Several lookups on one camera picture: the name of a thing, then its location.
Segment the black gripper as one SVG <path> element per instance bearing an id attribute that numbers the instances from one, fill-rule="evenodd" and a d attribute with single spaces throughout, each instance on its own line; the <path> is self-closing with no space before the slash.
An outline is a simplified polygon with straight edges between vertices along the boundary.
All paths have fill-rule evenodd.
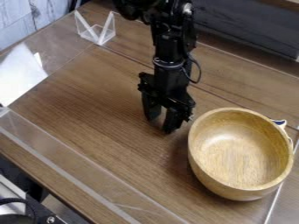
<path id="1" fill-rule="evenodd" d="M 141 93 L 144 117 L 152 121 L 166 109 L 162 121 L 162 131 L 170 134 L 184 121 L 189 121 L 194 101 L 186 87 L 190 79 L 192 61 L 182 59 L 178 62 L 165 62 L 153 58 L 153 74 L 141 72 L 137 90 Z"/>

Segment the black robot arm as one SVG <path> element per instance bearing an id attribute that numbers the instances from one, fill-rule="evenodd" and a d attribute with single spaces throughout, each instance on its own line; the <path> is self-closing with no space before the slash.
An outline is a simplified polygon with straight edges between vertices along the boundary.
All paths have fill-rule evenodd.
<path id="1" fill-rule="evenodd" d="M 153 73 L 138 74 L 137 90 L 145 119 L 165 115 L 162 131 L 169 134 L 192 119 L 194 101 L 186 87 L 198 81 L 192 68 L 200 64 L 192 57 L 196 47 L 192 0 L 112 0 L 122 18 L 141 20 L 150 26 Z"/>

